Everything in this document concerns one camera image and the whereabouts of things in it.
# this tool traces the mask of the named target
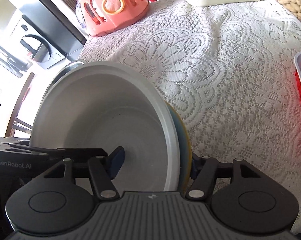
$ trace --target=white tablecloth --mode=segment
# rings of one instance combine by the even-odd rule
[[[300,205],[297,233],[298,51],[301,23],[275,0],[206,8],[162,0],[138,23],[89,39],[80,58],[131,66],[180,114],[197,155],[220,162],[242,157],[290,190]]]

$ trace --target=bowl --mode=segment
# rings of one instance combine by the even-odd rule
[[[131,68],[107,61],[78,66],[48,91],[36,115],[30,145],[125,149],[112,181],[123,191],[175,191],[180,152],[169,109]]]

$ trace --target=orange plastic container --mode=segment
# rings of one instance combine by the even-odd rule
[[[77,19],[91,36],[104,36],[143,18],[148,0],[78,0]]]

